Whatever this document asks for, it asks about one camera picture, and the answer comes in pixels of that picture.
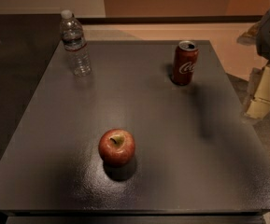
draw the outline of red soda can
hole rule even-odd
[[[172,70],[172,81],[180,86],[192,81],[199,49],[192,41],[180,41],[176,50]]]

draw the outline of can top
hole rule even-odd
[[[187,51],[194,51],[198,49],[198,46],[192,41],[180,41],[179,47]]]

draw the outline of apple stem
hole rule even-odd
[[[116,142],[115,139],[113,139],[113,138],[109,138],[109,139],[112,140],[112,141],[114,141],[115,145],[117,145],[117,142]]]

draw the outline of apple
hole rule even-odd
[[[105,164],[112,167],[122,167],[135,154],[135,140],[125,130],[112,129],[101,137],[98,151]]]

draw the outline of clear plastic bottle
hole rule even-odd
[[[68,52],[73,72],[77,77],[89,75],[92,69],[82,26],[70,10],[62,11],[61,16],[61,39]]]

